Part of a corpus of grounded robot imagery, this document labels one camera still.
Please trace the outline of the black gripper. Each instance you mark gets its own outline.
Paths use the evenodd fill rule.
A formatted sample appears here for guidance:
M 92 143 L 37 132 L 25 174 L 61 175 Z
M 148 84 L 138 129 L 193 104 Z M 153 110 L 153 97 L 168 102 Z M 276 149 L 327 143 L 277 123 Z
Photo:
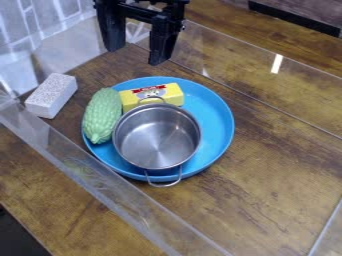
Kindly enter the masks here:
M 125 45 L 125 19 L 150 23 L 148 64 L 158 65 L 170 58 L 177 34 L 184 28 L 184 10 L 189 0 L 93 0 L 97 22 L 105 49 L 113 52 Z M 138 2 L 150 5 L 164 3 L 160 11 L 140 7 Z

